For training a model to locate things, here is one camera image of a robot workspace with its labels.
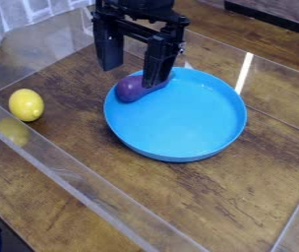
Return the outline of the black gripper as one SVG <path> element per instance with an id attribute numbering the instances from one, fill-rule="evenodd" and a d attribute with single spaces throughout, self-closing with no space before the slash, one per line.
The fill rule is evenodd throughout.
<path id="1" fill-rule="evenodd" d="M 160 86 L 169 77 L 178 54 L 184 51 L 184 29 L 189 20 L 173 10 L 174 0 L 96 0 L 93 34 L 98 63 L 105 71 L 122 64 L 122 37 L 148 42 L 142 83 L 145 89 Z M 158 31 L 134 24 L 162 22 Z"/>

